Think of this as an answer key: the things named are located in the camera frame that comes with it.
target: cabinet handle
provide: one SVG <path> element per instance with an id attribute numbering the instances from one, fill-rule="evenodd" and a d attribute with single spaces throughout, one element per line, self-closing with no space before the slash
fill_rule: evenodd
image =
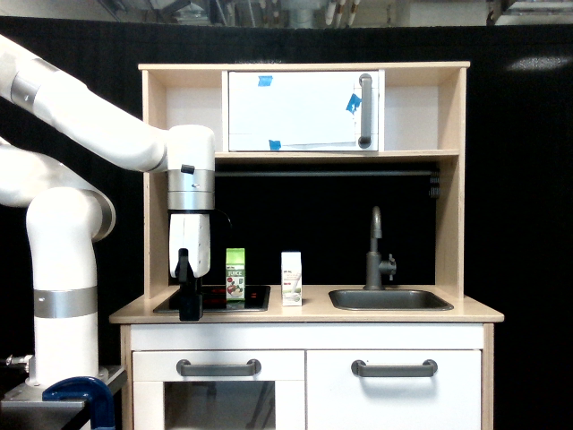
<path id="1" fill-rule="evenodd" d="M 253 376 L 261 371 L 259 360 L 249 360 L 246 365 L 192 365 L 189 360 L 177 362 L 181 376 Z"/>
<path id="2" fill-rule="evenodd" d="M 431 378 L 438 372 L 438 364 L 433 360 L 421 365 L 366 365 L 356 360 L 350 368 L 354 375 L 363 378 Z"/>
<path id="3" fill-rule="evenodd" d="M 362 119 L 358 146 L 365 149 L 372 143 L 372 77 L 365 73 L 358 81 L 362 87 Z"/>

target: white carton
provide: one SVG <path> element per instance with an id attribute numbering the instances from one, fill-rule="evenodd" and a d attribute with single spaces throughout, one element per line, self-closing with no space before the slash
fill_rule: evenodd
<path id="1" fill-rule="evenodd" d="M 303 304 L 303 264 L 301 253 L 281 253 L 283 306 Z"/>

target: blue tape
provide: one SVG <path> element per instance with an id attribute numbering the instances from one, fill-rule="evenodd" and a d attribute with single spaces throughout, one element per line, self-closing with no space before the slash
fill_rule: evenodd
<path id="1" fill-rule="evenodd" d="M 269 140 L 269 146 L 271 151 L 280 151 L 280 141 Z"/>
<path id="2" fill-rule="evenodd" d="M 272 82 L 272 76 L 259 76 L 259 86 L 269 87 Z"/>
<path id="3" fill-rule="evenodd" d="M 362 99 L 360 99 L 354 93 L 350 97 L 350 101 L 348 102 L 348 106 L 346 106 L 346 110 L 349 111 L 351 114 L 354 114 L 356 110 L 360 107 L 360 103 L 362 103 Z"/>

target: sink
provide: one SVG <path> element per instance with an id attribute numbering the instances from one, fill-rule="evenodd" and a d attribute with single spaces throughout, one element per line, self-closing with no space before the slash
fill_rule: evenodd
<path id="1" fill-rule="evenodd" d="M 334 307 L 349 311 L 448 311 L 450 303 L 430 291 L 416 289 L 339 289 L 329 292 Z"/>

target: toy kitchen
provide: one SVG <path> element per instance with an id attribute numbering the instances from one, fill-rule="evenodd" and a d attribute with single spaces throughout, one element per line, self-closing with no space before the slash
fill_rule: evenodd
<path id="1" fill-rule="evenodd" d="M 110 316 L 123 428 L 492 429 L 504 317 L 464 294 L 469 66 L 140 66 L 147 124 L 213 131 L 217 210 L 201 284 L 192 253 L 169 270 L 167 175 L 145 174 L 144 294 Z"/>

